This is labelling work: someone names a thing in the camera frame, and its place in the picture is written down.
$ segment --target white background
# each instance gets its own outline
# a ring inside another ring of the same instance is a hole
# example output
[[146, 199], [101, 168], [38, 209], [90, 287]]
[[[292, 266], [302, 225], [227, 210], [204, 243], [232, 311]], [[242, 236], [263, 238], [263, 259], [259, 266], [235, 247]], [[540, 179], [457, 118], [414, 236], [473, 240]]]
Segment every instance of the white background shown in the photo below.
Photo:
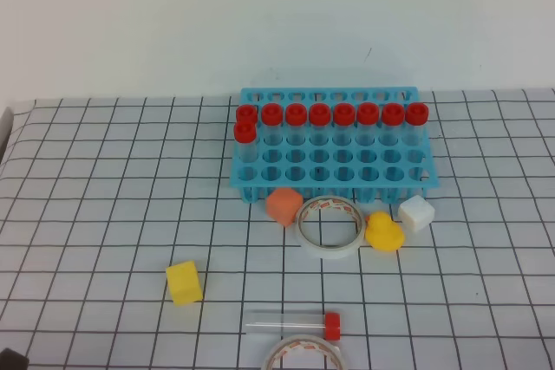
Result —
[[555, 84], [553, 0], [0, 0], [8, 99]]

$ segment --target orange cube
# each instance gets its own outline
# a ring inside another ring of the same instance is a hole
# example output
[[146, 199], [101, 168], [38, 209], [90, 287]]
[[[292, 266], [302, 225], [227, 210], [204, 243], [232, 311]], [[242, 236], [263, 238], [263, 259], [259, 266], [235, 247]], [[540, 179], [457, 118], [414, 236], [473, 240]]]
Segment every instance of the orange cube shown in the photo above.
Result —
[[291, 188], [278, 188], [266, 199], [266, 213], [283, 227], [295, 221], [303, 196]]

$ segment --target tape roll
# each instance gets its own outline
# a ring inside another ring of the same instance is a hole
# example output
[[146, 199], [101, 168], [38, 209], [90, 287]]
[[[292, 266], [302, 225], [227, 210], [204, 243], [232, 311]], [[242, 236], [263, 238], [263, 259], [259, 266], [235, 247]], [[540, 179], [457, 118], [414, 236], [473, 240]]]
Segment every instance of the tape roll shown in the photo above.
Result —
[[[310, 240], [303, 231], [303, 221], [313, 211], [324, 210], [327, 208], [341, 210], [349, 213], [356, 223], [356, 236], [352, 242], [344, 246], [323, 246]], [[341, 259], [355, 253], [364, 240], [364, 230], [366, 221], [362, 212], [346, 198], [335, 196], [323, 196], [309, 199], [297, 212], [295, 220], [295, 233], [297, 240], [310, 255], [322, 259]]]
[[339, 348], [315, 335], [292, 335], [284, 338], [268, 354], [261, 370], [272, 370], [278, 362], [293, 350], [317, 351], [328, 358], [337, 370], [348, 370]]

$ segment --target yellow rubber duck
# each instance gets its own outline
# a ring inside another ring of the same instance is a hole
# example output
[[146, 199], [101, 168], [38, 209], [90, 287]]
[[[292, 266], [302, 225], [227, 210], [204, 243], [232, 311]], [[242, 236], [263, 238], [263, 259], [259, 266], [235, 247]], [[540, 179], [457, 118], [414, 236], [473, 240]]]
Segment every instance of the yellow rubber duck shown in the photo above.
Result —
[[399, 250], [405, 242], [405, 234], [399, 224], [387, 212], [377, 211], [366, 219], [366, 241], [376, 250]]

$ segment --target test tube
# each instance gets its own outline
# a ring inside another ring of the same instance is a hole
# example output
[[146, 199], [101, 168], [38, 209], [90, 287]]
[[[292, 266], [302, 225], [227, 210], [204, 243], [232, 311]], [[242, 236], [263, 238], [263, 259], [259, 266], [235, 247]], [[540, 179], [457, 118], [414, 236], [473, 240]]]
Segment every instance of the test tube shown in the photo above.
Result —
[[418, 146], [422, 142], [424, 125], [428, 121], [429, 109], [424, 103], [410, 103], [407, 107], [405, 133], [403, 142], [409, 146]]
[[238, 121], [233, 127], [238, 155], [245, 163], [257, 160], [257, 127], [250, 121]]
[[333, 108], [333, 143], [339, 146], [347, 146], [350, 143], [355, 117], [356, 110], [352, 104], [340, 103]]
[[289, 126], [287, 142], [297, 146], [304, 143], [306, 125], [306, 107], [300, 103], [293, 103], [285, 109], [285, 121]]
[[382, 110], [382, 134], [380, 142], [385, 146], [393, 146], [399, 140], [402, 122], [405, 119], [405, 109], [397, 103], [389, 103]]
[[244, 104], [235, 110], [235, 121], [250, 121], [255, 125], [258, 123], [258, 110], [252, 104]]
[[362, 103], [356, 110], [356, 143], [370, 146], [375, 140], [375, 124], [380, 118], [380, 108], [374, 103]]
[[269, 103], [262, 107], [262, 124], [264, 125], [264, 142], [266, 145], [279, 145], [283, 139], [282, 122], [284, 110], [276, 103]]
[[328, 143], [326, 127], [331, 122], [331, 111], [327, 104], [317, 103], [310, 106], [310, 142], [312, 145], [321, 146]]
[[245, 312], [242, 332], [315, 334], [328, 341], [337, 341], [341, 337], [341, 318], [337, 312], [325, 315]]

